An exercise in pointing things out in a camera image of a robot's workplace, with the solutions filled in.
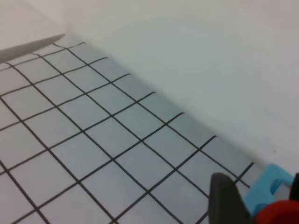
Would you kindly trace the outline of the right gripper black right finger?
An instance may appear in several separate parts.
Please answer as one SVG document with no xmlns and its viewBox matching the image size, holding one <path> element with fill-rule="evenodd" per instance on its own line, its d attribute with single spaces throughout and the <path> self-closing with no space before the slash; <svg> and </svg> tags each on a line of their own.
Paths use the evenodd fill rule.
<svg viewBox="0 0 299 224">
<path fill-rule="evenodd" d="M 294 201 L 299 200 L 299 173 L 296 173 L 294 177 L 290 194 L 289 194 L 289 200 L 294 200 Z"/>
</svg>

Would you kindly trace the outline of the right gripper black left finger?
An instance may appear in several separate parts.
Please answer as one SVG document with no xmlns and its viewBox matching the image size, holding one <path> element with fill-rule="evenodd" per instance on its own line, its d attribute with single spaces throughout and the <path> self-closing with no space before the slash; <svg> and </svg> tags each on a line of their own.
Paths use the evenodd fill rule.
<svg viewBox="0 0 299 224">
<path fill-rule="evenodd" d="M 210 224 L 252 224 L 238 188 L 230 177 L 214 173 L 210 181 L 208 202 Z"/>
</svg>

